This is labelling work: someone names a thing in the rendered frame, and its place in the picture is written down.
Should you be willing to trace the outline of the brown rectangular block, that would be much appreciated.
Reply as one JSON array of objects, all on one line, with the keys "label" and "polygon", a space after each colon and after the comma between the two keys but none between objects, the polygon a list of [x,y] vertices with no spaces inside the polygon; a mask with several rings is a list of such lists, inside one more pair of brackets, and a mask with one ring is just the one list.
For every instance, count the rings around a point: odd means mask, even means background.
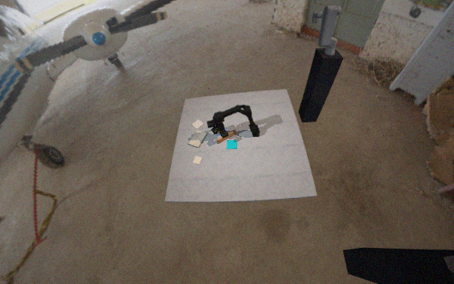
[{"label": "brown rectangular block", "polygon": [[227,136],[225,138],[221,137],[221,138],[217,139],[217,143],[219,144],[219,143],[223,142],[224,140],[228,139],[229,137],[233,136],[234,134],[236,134],[236,129],[234,129],[233,131],[229,132],[228,134],[229,134],[229,136]]}]

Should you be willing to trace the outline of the beige flat square block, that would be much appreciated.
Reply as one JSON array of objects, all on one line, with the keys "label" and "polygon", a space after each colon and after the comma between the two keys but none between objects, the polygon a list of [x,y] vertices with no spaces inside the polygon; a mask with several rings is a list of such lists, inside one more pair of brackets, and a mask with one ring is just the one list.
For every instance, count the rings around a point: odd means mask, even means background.
[{"label": "beige flat square block", "polygon": [[201,160],[202,160],[202,157],[196,157],[196,156],[195,156],[195,158],[194,158],[194,160],[193,160],[193,164],[200,165]]}]

